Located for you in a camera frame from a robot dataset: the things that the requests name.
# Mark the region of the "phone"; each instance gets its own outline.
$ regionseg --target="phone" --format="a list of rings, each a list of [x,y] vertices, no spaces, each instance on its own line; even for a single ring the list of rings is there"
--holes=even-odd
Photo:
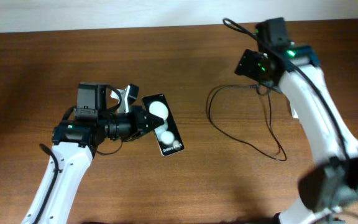
[[[155,137],[160,146],[161,154],[169,156],[185,149],[167,99],[164,94],[145,96],[142,98],[146,111],[164,119],[164,124],[154,129]]]

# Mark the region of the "white wall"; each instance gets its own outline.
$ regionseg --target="white wall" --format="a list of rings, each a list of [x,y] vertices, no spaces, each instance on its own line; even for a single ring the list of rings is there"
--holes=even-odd
[[[358,18],[358,0],[0,0],[0,32]]]

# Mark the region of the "wooden table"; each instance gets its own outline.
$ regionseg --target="wooden table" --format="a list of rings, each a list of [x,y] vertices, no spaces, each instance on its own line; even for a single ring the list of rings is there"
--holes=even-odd
[[[315,49],[332,98],[358,138],[358,20],[289,22],[288,31],[297,44]],[[76,103],[79,82],[133,83],[139,98],[164,93],[186,148],[162,157],[148,134],[116,155],[96,156],[69,223],[219,223],[288,208],[313,162],[286,98],[272,94],[274,130],[287,162],[228,139],[206,119],[214,87],[254,83],[234,74],[245,49],[257,47],[224,26],[0,34],[0,223],[19,223],[26,215],[47,166],[38,144],[51,145],[52,129]],[[215,100],[219,127],[277,152],[265,125],[266,98],[226,90]],[[115,147],[106,141],[99,148]],[[358,203],[350,209],[358,212]]]

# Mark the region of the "wire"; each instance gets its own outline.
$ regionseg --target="wire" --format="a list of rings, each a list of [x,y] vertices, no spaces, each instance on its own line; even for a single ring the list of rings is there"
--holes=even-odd
[[[276,157],[273,157],[273,156],[270,156],[266,153],[264,153],[263,151],[261,151],[260,149],[258,149],[257,147],[255,147],[253,144],[249,143],[249,142],[246,142],[246,141],[243,141],[243,140],[240,140],[238,138],[235,138],[233,136],[231,136],[230,134],[224,132],[222,129],[218,128],[216,126],[216,124],[214,124],[213,120],[212,120],[212,117],[211,117],[211,107],[212,107],[212,102],[216,96],[216,94],[218,94],[220,91],[222,90],[225,90],[225,89],[228,89],[228,88],[253,88],[253,89],[256,89],[257,90],[257,93],[260,94],[260,91],[259,91],[259,85],[245,85],[245,86],[241,86],[241,85],[227,85],[227,86],[221,86],[220,88],[218,88],[215,93],[212,95],[211,97],[211,101],[209,102],[209,106],[208,106],[208,110],[207,110],[207,117],[208,117],[208,120],[209,122],[212,124],[212,126],[214,126],[214,128],[216,128],[218,131],[220,131],[221,133],[223,133],[225,136],[237,141],[237,142],[241,142],[243,144],[246,144],[246,145],[249,145],[250,147],[253,147],[256,151],[258,151],[259,153],[263,154],[264,156],[270,158],[270,159],[273,159],[275,161],[279,161],[279,162],[284,162],[284,161],[287,161],[287,154],[285,153],[284,151],[284,148],[282,147],[282,145],[280,144],[280,142],[278,141],[278,139],[276,138],[276,136],[274,135],[274,132],[273,132],[273,127],[272,127],[272,102],[270,101],[270,90],[268,89],[266,94],[267,94],[267,98],[268,98],[268,108],[269,108],[269,131],[271,133],[271,135],[273,136],[274,140],[276,141],[279,149],[283,152],[284,154],[284,159],[278,159]]]
[[[41,219],[41,216],[45,210],[45,206],[47,205],[48,203],[48,199],[49,199],[49,196],[50,196],[50,193],[52,192],[52,189],[53,189],[53,186],[55,185],[55,182],[56,182],[56,178],[57,178],[57,174],[60,172],[59,170],[59,164],[57,162],[57,159],[56,159],[56,156],[55,154],[52,152],[52,150],[50,150],[48,148],[48,146],[44,145],[44,144],[40,144],[40,148],[43,150],[43,152],[45,152],[46,154],[50,155],[53,159],[53,163],[55,164],[55,169],[53,170],[53,178],[52,178],[52,181],[49,185],[49,188],[48,188],[48,191],[47,193],[45,194],[45,198],[44,198],[44,201],[42,202],[42,205],[41,205],[41,208],[40,208],[40,211],[38,212],[38,215],[36,216],[33,224],[37,224],[40,219]]]
[[[63,115],[62,121],[68,120],[68,118],[70,117],[70,115],[73,112],[74,108],[76,108],[76,107],[77,107],[77,105],[74,105],[74,106],[70,107],[68,110],[66,110],[66,113]]]
[[[248,36],[253,38],[258,44],[263,46],[271,54],[273,54],[274,56],[279,58],[281,61],[289,64],[295,71],[297,71],[306,80],[306,82],[309,84],[309,86],[316,93],[316,95],[319,98],[320,102],[323,104],[325,110],[327,111],[327,114],[329,115],[331,121],[333,122],[333,125],[334,125],[335,130],[336,130],[337,135],[338,135],[338,138],[340,140],[340,146],[339,147],[342,149],[343,154],[344,154],[346,160],[348,161],[350,159],[350,157],[349,157],[348,153],[346,152],[345,139],[344,139],[344,137],[342,135],[341,129],[339,127],[339,124],[336,121],[335,116],[334,116],[333,112],[331,111],[331,109],[329,108],[326,100],[322,96],[320,90],[310,80],[310,78],[304,72],[302,72],[302,70],[298,66],[294,65],[289,59],[282,57],[279,53],[277,53],[275,50],[273,50],[271,47],[269,47],[264,41],[260,40],[256,35],[254,35],[253,33],[249,32],[246,28],[240,26],[239,24],[237,24],[236,22],[234,22],[234,21],[232,21],[231,19],[228,19],[228,18],[223,19],[223,24],[225,26],[227,26],[228,28],[232,29],[232,30],[235,30],[235,31],[243,33],[243,34],[247,34]]]
[[[256,93],[258,93],[259,96],[266,96],[266,95],[268,95],[270,93],[270,91],[272,91],[272,89],[267,87],[265,93],[260,93],[260,85],[258,85],[257,88],[256,88]]]
[[[118,149],[115,150],[114,152],[100,152],[100,151],[96,151],[96,153],[98,153],[98,154],[101,155],[101,156],[108,156],[108,155],[117,153],[117,152],[121,149],[122,144],[124,143],[124,141],[123,141],[121,138],[120,138],[120,140],[121,140],[121,145],[120,145],[120,146],[118,147]]]
[[[358,219],[358,214],[356,212],[350,212],[350,211],[342,211],[341,212],[342,215],[348,215],[348,216],[352,216],[354,218],[357,218]]]
[[[328,215],[326,215],[326,216],[323,216],[323,217],[317,219],[316,221],[314,221],[314,222],[311,223],[311,224],[317,224],[317,223],[319,223],[319,222],[321,222],[321,221],[323,221],[323,220],[327,220],[328,223],[329,223],[329,221],[333,220],[333,215],[335,215],[335,214],[336,214],[336,215],[347,215],[347,216],[350,216],[350,217],[353,217],[353,218],[358,219],[358,214],[357,214],[357,213],[343,210],[343,211],[341,211],[341,212],[339,212],[339,213],[332,212],[332,213],[330,213],[330,214],[328,214]]]

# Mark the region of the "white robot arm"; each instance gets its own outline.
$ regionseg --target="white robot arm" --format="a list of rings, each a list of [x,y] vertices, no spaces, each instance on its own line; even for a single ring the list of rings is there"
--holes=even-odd
[[[235,73],[283,93],[300,119],[316,168],[298,183],[300,198],[278,213],[272,224],[310,224],[358,200],[358,140],[344,124],[310,46],[295,47],[283,18],[256,25],[250,33],[230,19],[228,28],[257,41],[259,52],[246,50]]]
[[[119,100],[109,109],[108,89]],[[141,106],[129,107],[137,99],[138,90],[132,84],[125,90],[116,90],[101,83],[80,83],[77,105],[65,113],[53,131],[52,150],[40,145],[50,159],[23,224],[66,223],[77,188],[95,154],[106,155],[97,151],[104,139],[133,141],[163,125],[162,118]],[[73,111],[74,120],[69,121]]]

